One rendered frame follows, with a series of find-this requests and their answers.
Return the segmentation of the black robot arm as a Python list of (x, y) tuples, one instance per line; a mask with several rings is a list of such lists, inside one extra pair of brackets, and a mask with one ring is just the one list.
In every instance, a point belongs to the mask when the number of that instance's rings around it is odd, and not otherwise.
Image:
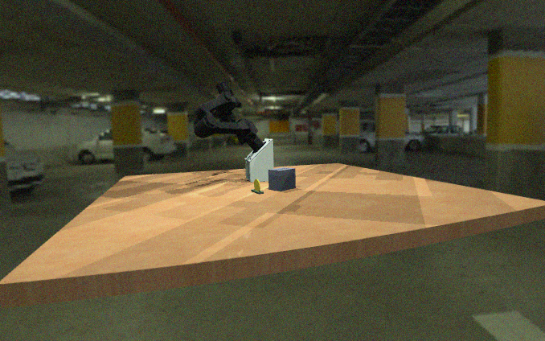
[[(212, 134), (236, 134), (239, 143), (247, 144), (256, 153), (266, 142), (262, 142), (256, 135), (258, 129), (252, 121), (246, 118), (240, 118), (237, 122), (230, 115), (222, 112), (217, 117), (220, 121), (216, 121), (212, 112), (218, 110), (232, 111), (234, 108), (241, 109), (241, 102), (234, 96), (230, 85), (225, 81), (216, 85), (220, 95), (214, 100), (200, 105), (195, 110), (194, 132), (201, 138), (206, 138)], [(204, 117), (205, 116), (205, 117)], [(249, 136), (250, 135), (250, 136)]]

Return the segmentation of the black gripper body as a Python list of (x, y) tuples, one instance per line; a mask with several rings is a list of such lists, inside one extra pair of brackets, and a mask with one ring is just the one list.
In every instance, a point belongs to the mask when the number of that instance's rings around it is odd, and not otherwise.
[[(216, 110), (215, 112), (212, 112), (212, 114), (214, 115), (214, 117), (217, 117), (217, 116), (218, 116), (219, 114), (221, 114), (222, 112), (225, 112), (226, 114), (232, 113), (232, 111), (228, 111), (228, 110), (226, 110), (226, 108), (225, 108), (224, 110), (221, 110), (221, 111)], [(230, 117), (232, 117), (232, 119), (236, 119), (234, 113), (232, 113), (232, 114), (230, 115)]]

